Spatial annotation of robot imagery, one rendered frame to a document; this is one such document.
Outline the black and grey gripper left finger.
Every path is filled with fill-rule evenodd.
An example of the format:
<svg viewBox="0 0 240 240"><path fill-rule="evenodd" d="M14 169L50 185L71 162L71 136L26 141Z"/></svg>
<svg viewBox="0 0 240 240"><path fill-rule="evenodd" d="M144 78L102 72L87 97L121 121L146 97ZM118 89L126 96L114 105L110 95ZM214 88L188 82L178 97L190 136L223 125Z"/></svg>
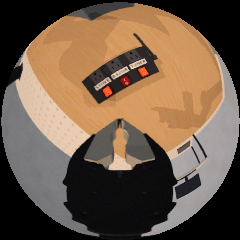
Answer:
<svg viewBox="0 0 240 240"><path fill-rule="evenodd" d="M119 129L119 124L120 119L115 119L96 134L92 134L74 152L62 182L65 186L75 174L87 169L96 169L97 164L103 164L105 169L109 170L109 165L114 162L112 143L116 139L116 130Z"/></svg>

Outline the black power strip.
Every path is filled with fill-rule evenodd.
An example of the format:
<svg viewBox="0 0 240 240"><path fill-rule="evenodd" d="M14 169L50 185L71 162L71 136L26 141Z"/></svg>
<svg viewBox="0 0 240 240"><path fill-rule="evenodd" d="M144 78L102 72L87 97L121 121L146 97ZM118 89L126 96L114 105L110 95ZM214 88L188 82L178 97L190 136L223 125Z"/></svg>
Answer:
<svg viewBox="0 0 240 240"><path fill-rule="evenodd" d="M150 51L136 33L133 35L143 46L108 61L82 81L98 104L130 85L159 72L154 62L158 59L156 54Z"/></svg>

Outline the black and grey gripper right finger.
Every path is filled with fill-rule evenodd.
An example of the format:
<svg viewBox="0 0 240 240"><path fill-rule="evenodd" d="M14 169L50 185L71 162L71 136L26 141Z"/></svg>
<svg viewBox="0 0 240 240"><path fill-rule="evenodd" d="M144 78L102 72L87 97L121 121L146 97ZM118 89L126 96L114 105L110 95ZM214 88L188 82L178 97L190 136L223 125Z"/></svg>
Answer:
<svg viewBox="0 0 240 240"><path fill-rule="evenodd" d="M131 169L140 163L143 169L153 169L166 175L172 186L178 183L171 161L158 143L123 118L120 119L120 128L123 130L123 138L128 141L125 145L125 160Z"/></svg>

